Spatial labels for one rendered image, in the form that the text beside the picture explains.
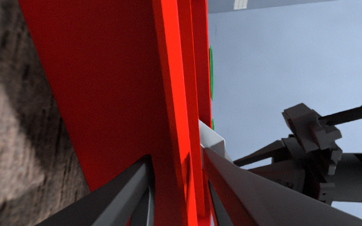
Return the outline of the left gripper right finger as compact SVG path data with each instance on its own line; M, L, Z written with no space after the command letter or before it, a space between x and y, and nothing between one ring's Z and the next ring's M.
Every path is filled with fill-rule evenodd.
M359 217L202 151L214 226L362 226Z

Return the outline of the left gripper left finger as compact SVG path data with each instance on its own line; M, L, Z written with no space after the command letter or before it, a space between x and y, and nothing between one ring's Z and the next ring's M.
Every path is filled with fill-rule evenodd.
M150 154L111 181L34 226L154 226L155 172Z

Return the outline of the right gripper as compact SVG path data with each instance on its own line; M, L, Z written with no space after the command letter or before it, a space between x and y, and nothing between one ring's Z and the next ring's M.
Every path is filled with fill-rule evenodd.
M242 167L271 158L271 164L244 170L279 179L270 181L330 206L362 203L362 153L344 153L336 141L330 144L330 148L305 153L294 134L289 134L233 163Z

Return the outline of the grey metal scoop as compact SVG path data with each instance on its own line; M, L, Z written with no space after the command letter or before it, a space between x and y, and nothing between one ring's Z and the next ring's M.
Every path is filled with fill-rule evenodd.
M217 152L224 158L228 159L233 163L229 157L227 151L225 150L225 140L216 132L214 132L210 127L205 125L202 121L199 120L199 135L200 135L200 153L201 153L201 163L202 169L204 170L204 160L203 160L203 148L211 148L213 151Z

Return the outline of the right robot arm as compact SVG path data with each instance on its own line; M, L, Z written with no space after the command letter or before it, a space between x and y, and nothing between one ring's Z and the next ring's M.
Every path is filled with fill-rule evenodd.
M330 148L330 142L343 138L335 125L323 128L317 114L303 102L284 109L282 115L305 153Z

